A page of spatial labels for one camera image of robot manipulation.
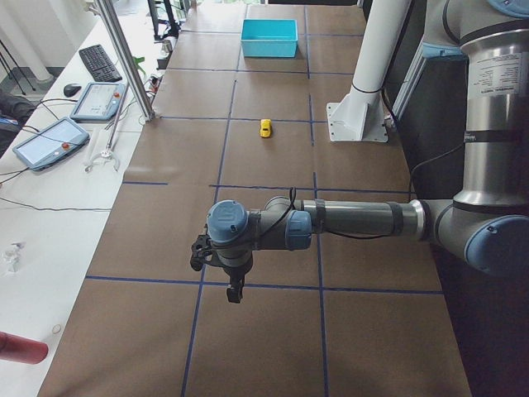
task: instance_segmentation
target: blue plastic container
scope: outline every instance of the blue plastic container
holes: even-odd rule
[[[241,35],[244,56],[293,58],[298,48],[294,19],[245,19]]]

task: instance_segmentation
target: yellow toy car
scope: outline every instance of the yellow toy car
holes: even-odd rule
[[[269,118],[264,118],[261,120],[261,138],[270,138],[272,133],[272,121]]]

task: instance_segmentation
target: keyboard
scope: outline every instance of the keyboard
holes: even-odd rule
[[[122,79],[116,67],[108,58],[107,52],[100,44],[82,48],[79,50],[79,55],[95,81],[111,83]]]

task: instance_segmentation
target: computer mouse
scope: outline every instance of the computer mouse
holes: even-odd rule
[[[79,90],[81,86],[79,84],[66,84],[63,89],[63,93],[66,98],[73,97]]]

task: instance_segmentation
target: label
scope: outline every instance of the label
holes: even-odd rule
[[[469,65],[468,99],[529,92],[529,52],[495,56]]]

